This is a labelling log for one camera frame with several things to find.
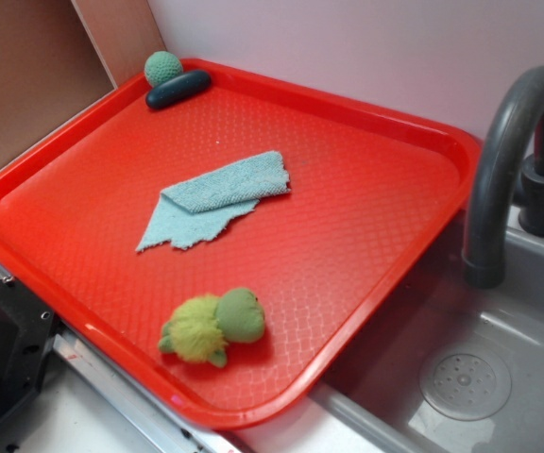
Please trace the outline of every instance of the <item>tray rim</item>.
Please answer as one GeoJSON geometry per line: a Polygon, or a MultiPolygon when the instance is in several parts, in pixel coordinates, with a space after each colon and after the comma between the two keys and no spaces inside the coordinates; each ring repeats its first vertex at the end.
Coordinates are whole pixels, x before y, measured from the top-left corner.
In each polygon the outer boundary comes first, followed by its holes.
{"type": "MultiPolygon", "coordinates": [[[[83,325],[78,328],[77,324],[81,323],[77,323],[77,320],[84,319],[85,316],[82,313],[87,313],[87,310],[81,304],[77,304],[75,299],[64,288],[61,288],[55,281],[35,269],[29,260],[18,256],[9,244],[0,241],[0,263],[3,266],[21,279],[24,284],[29,285],[46,303],[47,301],[56,300],[57,310],[62,319],[68,320],[73,328],[79,329],[79,334],[85,336],[101,352],[106,351],[106,354],[113,361],[118,364],[123,363],[122,368],[165,404],[194,422],[211,428],[246,428],[259,424],[288,409],[307,393],[315,384],[316,379],[332,362],[329,357],[336,357],[359,328],[373,315],[375,309],[381,305],[383,299],[379,298],[379,294],[387,295],[400,282],[400,278],[405,273],[403,269],[409,269],[418,260],[419,256],[432,243],[443,227],[458,210],[464,207],[473,181],[481,142],[453,126],[392,109],[373,106],[336,94],[321,92],[200,59],[184,59],[182,64],[187,70],[201,68],[209,71],[212,74],[213,84],[219,84],[222,88],[317,114],[318,116],[327,117],[327,119],[333,119],[333,115],[341,112],[342,116],[339,122],[349,126],[364,128],[383,125],[392,126],[391,134],[387,136],[402,142],[425,147],[421,144],[421,141],[441,140],[444,143],[443,149],[428,149],[446,156],[457,168],[460,176],[459,187],[451,196],[450,202],[447,202],[439,210],[433,221],[416,237],[416,241],[410,243],[399,256],[399,259],[371,288],[371,291],[358,305],[358,308],[328,339],[301,374],[279,395],[247,410],[227,411],[211,405],[206,408],[205,404],[202,404],[206,402],[193,394],[185,385],[171,382],[169,377],[164,377],[156,371],[153,372],[150,368],[145,370],[144,362],[136,357],[136,354],[129,353],[124,347],[120,346],[119,342],[122,341],[123,337],[108,328],[106,323],[99,323],[104,324],[102,326],[96,323],[96,325],[83,325]],[[282,102],[277,102],[277,99],[271,95],[274,92],[285,92],[290,96],[287,96],[288,99],[284,99],[282,102]],[[420,247],[419,243],[421,242],[424,242],[426,246],[420,247]]],[[[144,95],[149,88],[144,75],[136,75],[118,90],[111,92],[49,137],[30,148],[0,172],[0,200],[6,194],[13,192],[22,182],[39,172],[50,161],[63,154],[81,138],[89,135],[108,121],[126,105],[144,95]]]]}

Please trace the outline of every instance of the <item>toy head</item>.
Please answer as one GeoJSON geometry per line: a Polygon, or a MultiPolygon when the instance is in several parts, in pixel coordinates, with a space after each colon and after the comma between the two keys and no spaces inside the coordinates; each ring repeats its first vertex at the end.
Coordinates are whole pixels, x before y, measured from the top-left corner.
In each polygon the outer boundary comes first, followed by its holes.
{"type": "Polygon", "coordinates": [[[247,288],[236,288],[224,294],[217,304],[215,317],[228,342],[253,343],[264,335],[264,309],[247,288]]]}

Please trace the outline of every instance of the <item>knitted toy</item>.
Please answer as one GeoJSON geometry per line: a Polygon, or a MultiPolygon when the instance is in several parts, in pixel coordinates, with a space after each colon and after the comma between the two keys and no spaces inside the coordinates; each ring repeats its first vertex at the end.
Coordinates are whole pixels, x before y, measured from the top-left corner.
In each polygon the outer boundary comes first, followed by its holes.
{"type": "Polygon", "coordinates": [[[229,343],[257,342],[264,331],[264,309],[257,297],[247,288],[236,288],[222,297],[205,294],[177,307],[162,327],[159,350],[223,368],[229,343]]]}
{"type": "Polygon", "coordinates": [[[155,52],[146,60],[144,75],[151,87],[179,76],[184,72],[178,57],[164,50],[155,52]]]}

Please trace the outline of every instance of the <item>towel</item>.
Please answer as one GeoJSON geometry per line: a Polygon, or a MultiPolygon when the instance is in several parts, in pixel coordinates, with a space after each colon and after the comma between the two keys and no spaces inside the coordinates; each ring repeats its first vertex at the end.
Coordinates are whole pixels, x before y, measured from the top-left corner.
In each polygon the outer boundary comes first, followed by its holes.
{"type": "Polygon", "coordinates": [[[168,187],[136,251],[166,242],[185,250],[211,241],[230,220],[252,212],[260,198],[288,193],[288,182],[281,153],[268,151],[168,187]]]}

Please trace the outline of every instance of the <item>red tray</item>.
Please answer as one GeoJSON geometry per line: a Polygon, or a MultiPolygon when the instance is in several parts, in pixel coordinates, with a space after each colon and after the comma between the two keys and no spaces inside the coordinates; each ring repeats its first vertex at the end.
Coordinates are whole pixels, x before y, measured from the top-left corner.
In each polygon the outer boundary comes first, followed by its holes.
{"type": "Polygon", "coordinates": [[[242,428],[304,395],[468,196],[455,128],[200,60],[212,87],[145,104],[139,75],[0,173],[0,262],[194,422],[242,428]],[[268,150],[291,193],[214,241],[137,254],[161,189],[268,150]],[[157,350],[185,299],[247,286],[267,331],[218,370],[157,350]]]}

